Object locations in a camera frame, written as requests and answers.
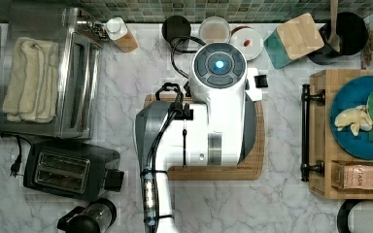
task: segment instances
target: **wooden tray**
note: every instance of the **wooden tray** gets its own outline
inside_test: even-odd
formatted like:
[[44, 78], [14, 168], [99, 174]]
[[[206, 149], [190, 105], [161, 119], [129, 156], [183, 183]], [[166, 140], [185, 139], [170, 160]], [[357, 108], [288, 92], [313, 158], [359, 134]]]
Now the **wooden tray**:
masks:
[[[161, 95], [162, 101], [174, 101], [174, 95]], [[155, 100], [154, 95], [148, 95], [144, 107]], [[184, 98], [185, 103], [191, 103], [191, 98]], [[256, 102], [256, 135], [254, 147], [247, 158], [237, 166], [221, 167], [172, 167], [168, 171], [170, 180], [179, 181], [243, 181], [256, 180], [262, 172], [263, 156], [265, 151], [265, 127], [262, 104]]]
[[373, 164], [373, 160], [363, 160], [344, 151], [332, 135], [329, 122], [331, 103], [338, 90], [347, 82], [361, 77], [373, 76], [373, 71], [365, 70], [323, 70], [311, 76], [311, 94], [317, 94], [325, 89], [325, 105], [317, 106], [311, 102], [310, 110], [310, 164], [323, 160], [325, 177], [310, 173], [310, 190], [329, 199], [373, 199], [373, 190], [337, 189], [331, 186], [331, 167], [336, 161], [366, 162]]

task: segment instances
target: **blue plate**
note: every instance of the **blue plate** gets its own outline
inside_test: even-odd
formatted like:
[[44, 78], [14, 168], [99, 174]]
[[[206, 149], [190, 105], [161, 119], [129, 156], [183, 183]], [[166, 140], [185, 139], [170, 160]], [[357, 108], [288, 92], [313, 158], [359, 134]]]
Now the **blue plate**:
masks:
[[344, 110], [366, 105], [372, 91], [373, 76], [363, 76], [346, 83], [335, 96], [329, 117], [332, 134], [341, 148], [355, 157], [367, 160], [373, 160], [373, 129], [371, 132], [359, 131], [358, 136], [354, 136], [350, 126], [337, 131], [334, 121]]

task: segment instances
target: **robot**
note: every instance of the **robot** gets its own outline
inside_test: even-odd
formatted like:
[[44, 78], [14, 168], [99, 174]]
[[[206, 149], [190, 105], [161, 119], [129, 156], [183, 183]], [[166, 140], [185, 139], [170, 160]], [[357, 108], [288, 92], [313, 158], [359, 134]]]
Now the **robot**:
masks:
[[178, 232], [171, 207], [167, 171], [173, 166], [233, 166], [245, 159], [255, 140], [256, 68], [226, 43], [202, 47], [191, 61], [191, 104], [177, 84], [175, 102], [153, 101], [135, 119], [145, 210], [145, 232]]

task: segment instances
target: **toaster oven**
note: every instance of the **toaster oven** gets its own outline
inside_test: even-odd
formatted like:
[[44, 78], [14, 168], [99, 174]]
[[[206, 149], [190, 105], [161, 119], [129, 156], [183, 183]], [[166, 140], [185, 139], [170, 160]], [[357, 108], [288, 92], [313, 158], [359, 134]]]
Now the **toaster oven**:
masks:
[[[94, 119], [101, 55], [100, 39], [89, 30], [91, 15], [79, 8], [14, 1], [0, 75], [0, 132], [61, 139], [89, 139]], [[58, 43], [55, 117], [49, 123], [7, 120], [2, 105], [19, 37]]]

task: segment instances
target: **toaster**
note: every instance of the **toaster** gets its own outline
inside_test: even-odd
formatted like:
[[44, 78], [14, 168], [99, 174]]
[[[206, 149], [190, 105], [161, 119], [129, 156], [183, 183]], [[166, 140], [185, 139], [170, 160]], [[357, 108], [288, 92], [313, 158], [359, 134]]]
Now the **toaster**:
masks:
[[85, 201], [120, 192], [124, 173], [116, 150], [77, 141], [50, 140], [29, 151], [23, 186]]

